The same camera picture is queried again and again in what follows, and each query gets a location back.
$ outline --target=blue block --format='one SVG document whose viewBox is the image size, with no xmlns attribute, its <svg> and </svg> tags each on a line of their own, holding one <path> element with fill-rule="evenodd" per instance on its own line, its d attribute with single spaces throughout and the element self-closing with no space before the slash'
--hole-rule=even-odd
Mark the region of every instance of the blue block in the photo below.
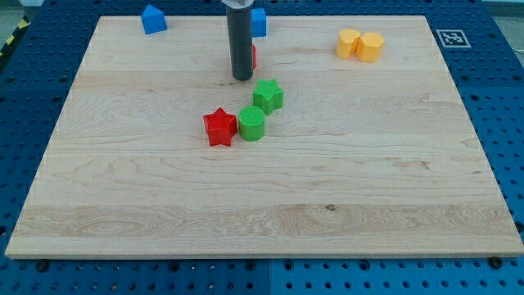
<svg viewBox="0 0 524 295">
<path fill-rule="evenodd" d="M 251 10 L 251 22 L 253 24 L 253 37 L 264 37 L 268 34 L 264 8 Z"/>
<path fill-rule="evenodd" d="M 164 12 L 160 9 L 147 5 L 140 17 L 142 18 L 142 24 L 144 25 L 144 31 L 146 34 L 167 30 Z"/>
</svg>

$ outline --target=toy block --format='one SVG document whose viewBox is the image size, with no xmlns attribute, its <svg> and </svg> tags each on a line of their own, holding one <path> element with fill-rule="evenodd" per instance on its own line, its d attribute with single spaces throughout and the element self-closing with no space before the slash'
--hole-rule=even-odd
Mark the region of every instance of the toy block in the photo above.
<svg viewBox="0 0 524 295">
<path fill-rule="evenodd" d="M 259 140 L 264 136 L 264 111 L 256 106 L 244 107 L 238 114 L 240 136 L 247 141 Z"/>
<path fill-rule="evenodd" d="M 140 17 L 142 18 L 142 24 L 146 34 L 153 34 L 167 30 L 164 12 L 162 12 L 160 9 L 157 9 L 148 4 Z"/>
<path fill-rule="evenodd" d="M 264 8 L 251 10 L 251 23 L 253 24 L 253 37 L 264 37 L 267 35 L 268 21 L 265 17 Z"/>
<path fill-rule="evenodd" d="M 253 70 L 256 69 L 256 47 L 254 44 L 251 45 L 252 52 L 253 52 Z"/>
<path fill-rule="evenodd" d="M 231 138 L 237 133 L 237 117 L 219 107 L 213 114 L 204 116 L 204 126 L 210 146 L 223 144 L 231 147 Z"/>
<path fill-rule="evenodd" d="M 341 59 L 350 58 L 357 51 L 360 32 L 356 29 L 343 29 L 338 33 L 337 55 Z"/>
<path fill-rule="evenodd" d="M 375 62 L 381 54 L 386 41 L 379 33 L 367 32 L 359 39 L 357 45 L 357 57 L 361 61 Z"/>
<path fill-rule="evenodd" d="M 276 79 L 259 80 L 253 91 L 253 105 L 261 108 L 266 115 L 282 107 L 283 90 L 278 87 Z"/>
</svg>

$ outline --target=table surface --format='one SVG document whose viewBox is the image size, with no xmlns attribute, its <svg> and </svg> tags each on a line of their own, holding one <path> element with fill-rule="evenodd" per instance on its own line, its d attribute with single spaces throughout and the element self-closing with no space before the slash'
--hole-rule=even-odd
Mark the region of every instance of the table surface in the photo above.
<svg viewBox="0 0 524 295">
<path fill-rule="evenodd" d="M 254 79 L 238 82 L 223 17 L 168 17 L 153 35 L 136 16 L 102 17 L 7 255 L 522 254 L 423 17 L 270 21 Z M 345 27 L 383 34 L 382 59 L 338 59 Z M 209 147 L 201 116 L 237 114 L 272 78 L 284 108 L 266 136 Z"/>
</svg>

